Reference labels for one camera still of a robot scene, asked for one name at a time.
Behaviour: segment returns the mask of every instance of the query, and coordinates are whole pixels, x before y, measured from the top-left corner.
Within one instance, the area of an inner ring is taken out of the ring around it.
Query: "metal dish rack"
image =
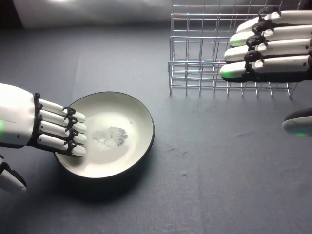
[[[225,64],[223,55],[230,48],[230,37],[237,27],[258,16],[260,9],[274,6],[280,10],[295,10],[301,0],[173,0],[171,14],[169,90],[188,89],[286,91],[292,96],[298,83],[230,83],[219,70]]]

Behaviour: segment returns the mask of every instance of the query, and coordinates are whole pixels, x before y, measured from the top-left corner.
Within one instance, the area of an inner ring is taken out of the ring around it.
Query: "round dish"
[[[155,135],[153,119],[136,98],[117,92],[85,96],[70,107],[86,116],[88,141],[84,157],[55,152],[70,172],[87,178],[105,178],[134,166],[150,150]]]

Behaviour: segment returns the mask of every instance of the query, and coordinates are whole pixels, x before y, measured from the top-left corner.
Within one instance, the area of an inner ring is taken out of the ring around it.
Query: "metal wire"
[[[262,91],[270,91],[271,96],[276,91],[286,91],[291,97],[297,84],[290,83],[230,83],[224,81],[219,70],[225,64],[223,55],[230,48],[229,40],[236,33],[237,27],[254,17],[263,7],[278,7],[280,10],[298,9],[302,0],[293,0],[292,5],[284,5],[283,0],[233,0],[229,4],[224,1],[209,5],[211,0],[172,0],[170,61],[168,63],[169,92],[173,87],[184,88],[187,95],[189,88],[199,90],[254,90],[256,96]]]

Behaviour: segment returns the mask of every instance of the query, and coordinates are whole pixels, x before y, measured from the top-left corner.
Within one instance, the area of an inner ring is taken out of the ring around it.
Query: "white bowl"
[[[132,96],[101,92],[85,96],[70,107],[86,116],[88,141],[84,157],[55,152],[70,172],[87,178],[120,174],[146,155],[154,141],[155,127],[146,107]]]

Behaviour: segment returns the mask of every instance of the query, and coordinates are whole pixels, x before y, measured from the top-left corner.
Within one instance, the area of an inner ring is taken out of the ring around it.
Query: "table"
[[[311,106],[311,83],[263,91],[173,89],[167,27],[77,27],[1,32],[0,82],[69,105],[100,91],[149,109],[154,145],[111,181],[77,180],[50,152],[1,148],[27,194],[0,192],[1,234],[310,234],[311,139],[281,129]]]

